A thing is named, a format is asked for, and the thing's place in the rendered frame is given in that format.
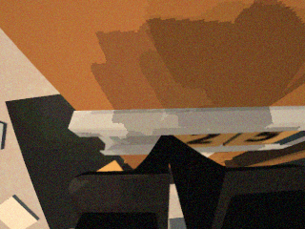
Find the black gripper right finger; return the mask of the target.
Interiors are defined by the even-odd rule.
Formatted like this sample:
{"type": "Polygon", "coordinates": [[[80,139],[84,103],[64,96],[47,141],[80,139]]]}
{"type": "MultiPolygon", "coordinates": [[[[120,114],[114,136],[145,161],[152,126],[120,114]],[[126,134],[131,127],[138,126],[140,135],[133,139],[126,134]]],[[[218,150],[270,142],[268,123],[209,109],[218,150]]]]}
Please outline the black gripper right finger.
{"type": "Polygon", "coordinates": [[[186,229],[221,229],[234,195],[302,190],[305,166],[224,167],[175,137],[169,163],[186,229]]]}

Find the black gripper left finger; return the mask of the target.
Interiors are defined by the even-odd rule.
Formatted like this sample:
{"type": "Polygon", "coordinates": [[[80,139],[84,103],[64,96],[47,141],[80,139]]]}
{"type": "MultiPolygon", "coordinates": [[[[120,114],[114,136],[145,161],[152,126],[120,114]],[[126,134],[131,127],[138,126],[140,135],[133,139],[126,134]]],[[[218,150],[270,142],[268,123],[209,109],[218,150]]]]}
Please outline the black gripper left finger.
{"type": "Polygon", "coordinates": [[[84,172],[69,183],[80,219],[82,213],[157,214],[158,229],[168,229],[171,172],[169,140],[162,135],[148,156],[132,171],[84,172]]]}

